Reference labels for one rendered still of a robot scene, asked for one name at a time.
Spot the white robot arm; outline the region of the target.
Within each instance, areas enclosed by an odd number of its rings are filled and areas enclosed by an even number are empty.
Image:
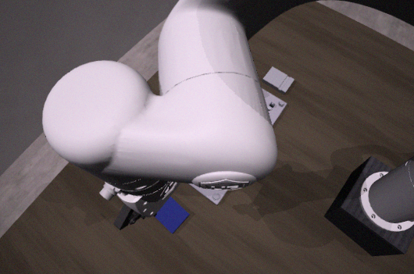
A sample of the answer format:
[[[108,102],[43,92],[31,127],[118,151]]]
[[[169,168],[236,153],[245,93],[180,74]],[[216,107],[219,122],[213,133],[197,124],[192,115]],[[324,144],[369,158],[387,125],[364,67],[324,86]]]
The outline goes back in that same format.
[[[235,190],[266,178],[277,141],[248,40],[315,1],[179,0],[159,36],[159,96],[121,62],[78,66],[45,101],[47,141],[105,181],[99,193],[108,201],[152,194],[168,181]],[[382,230],[413,226],[414,156],[368,176],[359,201]]]

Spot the blue rectangular block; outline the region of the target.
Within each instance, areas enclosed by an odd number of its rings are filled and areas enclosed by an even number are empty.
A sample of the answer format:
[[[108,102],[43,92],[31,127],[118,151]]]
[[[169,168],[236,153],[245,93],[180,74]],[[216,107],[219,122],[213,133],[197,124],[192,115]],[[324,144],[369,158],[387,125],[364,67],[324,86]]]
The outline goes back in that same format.
[[[172,234],[190,215],[171,197],[155,216]]]

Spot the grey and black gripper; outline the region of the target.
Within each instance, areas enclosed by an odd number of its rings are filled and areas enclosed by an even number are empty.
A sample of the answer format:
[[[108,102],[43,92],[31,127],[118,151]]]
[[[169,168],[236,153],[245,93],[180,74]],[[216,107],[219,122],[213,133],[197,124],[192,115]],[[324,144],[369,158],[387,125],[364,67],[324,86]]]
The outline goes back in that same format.
[[[117,194],[124,205],[113,224],[121,230],[128,226],[128,224],[135,224],[140,217],[145,219],[146,217],[156,216],[156,213],[181,184],[170,181],[168,181],[168,183],[168,185],[166,184],[167,186],[165,185],[152,194],[140,196],[132,194],[123,196],[122,194]]]

